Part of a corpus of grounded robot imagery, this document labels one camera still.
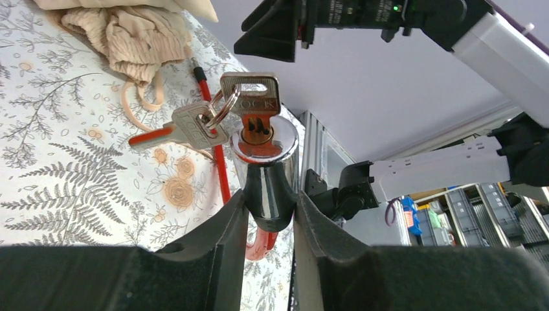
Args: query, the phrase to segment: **table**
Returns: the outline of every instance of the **table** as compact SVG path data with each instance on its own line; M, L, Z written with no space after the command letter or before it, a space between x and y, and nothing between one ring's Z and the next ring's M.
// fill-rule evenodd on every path
M246 68L185 13L191 47L212 92L227 71ZM30 0L0 0L0 244L137 245L150 251L190 232L223 205L211 160L176 144L137 152L125 117L126 78L87 43L52 25ZM159 128L171 112L201 99L189 62L162 69L166 103L131 107ZM154 101L148 90L148 99ZM282 116L304 127L283 108ZM229 132L237 117L224 121ZM239 188L224 146L231 191ZM254 236L251 220L249 240ZM241 310L285 310L293 252L291 227L266 259L245 262Z

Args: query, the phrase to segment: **key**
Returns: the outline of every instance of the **key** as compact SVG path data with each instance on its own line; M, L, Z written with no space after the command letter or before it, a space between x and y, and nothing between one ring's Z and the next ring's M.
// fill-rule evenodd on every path
M190 144L192 148L202 150L212 148L229 141L229 135L222 125L216 126L217 133L207 130L205 123L213 118L215 111L209 102L195 102L180 107L172 113L172 121L158 130L134 136L129 146L136 150L153 148L164 143Z
M242 138L250 144L263 144L271 139L271 117L280 114L278 79L272 73L224 73L220 79L223 97L228 100L241 84L260 84L263 91L241 91L231 112L242 119Z

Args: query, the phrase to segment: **red cable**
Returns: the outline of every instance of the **red cable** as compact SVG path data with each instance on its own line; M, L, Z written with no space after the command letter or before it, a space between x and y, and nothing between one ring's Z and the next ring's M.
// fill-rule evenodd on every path
M210 88L208 87L208 82L206 80L206 75L202 67L198 65L198 62L193 57L191 58L194 68L193 73L200 91L202 92L202 98L208 102L212 100L212 94L210 93ZM217 145L214 147L214 156L216 157L216 162L218 166L219 174L219 186L221 187L221 197L223 198L223 204L227 204L230 200L230 189L229 189L229 179L227 177L227 168L225 164L225 156L223 154L223 147ZM254 244L246 243L246 259L248 260L261 260L267 256L270 250L275 246L276 238L278 233L267 232L258 227L256 240Z

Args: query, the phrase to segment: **cream fabric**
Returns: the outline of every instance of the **cream fabric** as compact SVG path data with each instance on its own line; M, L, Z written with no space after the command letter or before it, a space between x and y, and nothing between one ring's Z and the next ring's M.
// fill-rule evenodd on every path
M188 11L194 16L213 22L218 16L210 0L34 0L43 10L61 10L66 8L111 8L113 6L149 5L165 8L170 12Z
M162 64L184 60L190 41L179 13L152 6L72 8L63 26L86 35L91 45L138 85L148 85Z

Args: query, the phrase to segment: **padlock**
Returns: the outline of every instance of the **padlock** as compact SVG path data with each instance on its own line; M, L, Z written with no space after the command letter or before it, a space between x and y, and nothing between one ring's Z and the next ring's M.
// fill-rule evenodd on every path
M230 147L245 204L259 228L268 232L285 229L299 190L299 140L295 126L275 115L270 118L267 141L249 140L249 129L232 134Z

